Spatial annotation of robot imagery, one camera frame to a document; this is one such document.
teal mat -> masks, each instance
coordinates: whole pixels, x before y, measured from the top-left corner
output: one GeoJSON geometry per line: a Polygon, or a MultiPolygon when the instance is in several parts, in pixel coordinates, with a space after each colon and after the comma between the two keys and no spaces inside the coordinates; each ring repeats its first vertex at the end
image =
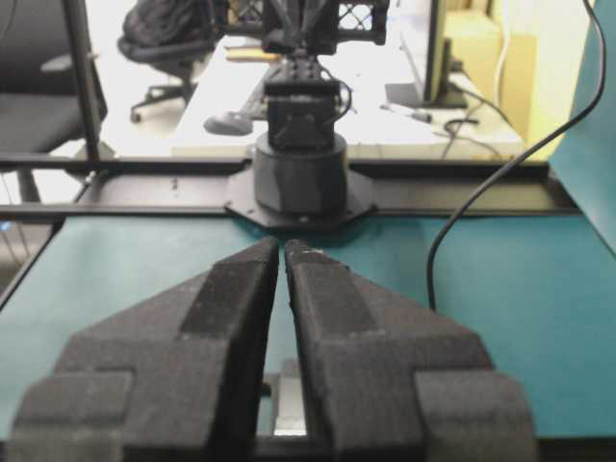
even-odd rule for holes
{"type": "MultiPolygon", "coordinates": [[[[425,255],[442,223],[366,218],[309,242],[425,304],[425,255]]],[[[0,314],[0,439],[72,332],[262,236],[231,218],[68,220],[0,314]]],[[[436,272],[441,310],[477,330],[498,368],[524,383],[539,436],[616,436],[616,259],[585,218],[465,219],[436,272]]],[[[288,300],[281,269],[268,372],[296,355],[288,300]]]]}
{"type": "MultiPolygon", "coordinates": [[[[595,111],[567,134],[550,164],[579,208],[616,252],[616,2],[597,0],[595,12],[607,41],[607,80],[603,99],[595,111]]],[[[599,42],[594,30],[588,37],[572,115],[590,103],[597,85],[599,42]]]]}

computer monitor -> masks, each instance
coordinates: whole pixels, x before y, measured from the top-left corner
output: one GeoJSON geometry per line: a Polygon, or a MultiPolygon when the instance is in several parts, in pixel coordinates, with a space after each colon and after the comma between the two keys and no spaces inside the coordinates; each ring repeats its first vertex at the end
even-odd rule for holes
{"type": "Polygon", "coordinates": [[[412,83],[386,86],[388,100],[412,108],[465,108],[464,96],[448,85],[450,41],[445,38],[447,0],[400,0],[401,49],[412,83]]]}

black hexagonal mounting plate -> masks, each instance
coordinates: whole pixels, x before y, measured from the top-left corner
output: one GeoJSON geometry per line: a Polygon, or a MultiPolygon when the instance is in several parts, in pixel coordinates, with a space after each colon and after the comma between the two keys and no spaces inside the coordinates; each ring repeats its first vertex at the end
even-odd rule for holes
{"type": "Polygon", "coordinates": [[[257,202],[253,170],[249,168],[229,177],[224,207],[266,229],[330,231],[375,210],[372,179],[350,171],[347,181],[347,206],[341,213],[327,216],[281,214],[257,202]]]}

teal table surface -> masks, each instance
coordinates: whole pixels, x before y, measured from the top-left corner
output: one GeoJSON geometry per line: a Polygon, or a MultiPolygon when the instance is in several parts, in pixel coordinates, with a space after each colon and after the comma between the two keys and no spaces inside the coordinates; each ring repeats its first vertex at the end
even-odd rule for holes
{"type": "MultiPolygon", "coordinates": [[[[442,224],[365,218],[306,240],[426,305],[425,257],[442,224]]],[[[232,218],[69,219],[0,313],[0,440],[73,332],[263,236],[232,218]]],[[[476,330],[497,367],[523,382],[540,437],[616,436],[616,259],[585,218],[464,219],[436,281],[440,311],[476,330]]],[[[296,357],[284,265],[269,333],[266,371],[277,372],[296,357]]]]}

gripper jaw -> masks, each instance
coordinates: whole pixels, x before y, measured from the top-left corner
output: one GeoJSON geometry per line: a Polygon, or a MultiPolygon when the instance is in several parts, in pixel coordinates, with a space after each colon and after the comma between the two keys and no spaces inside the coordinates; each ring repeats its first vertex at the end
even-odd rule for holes
{"type": "Polygon", "coordinates": [[[278,245],[76,333],[26,393],[12,462],[232,460],[254,438],[278,245]]]}

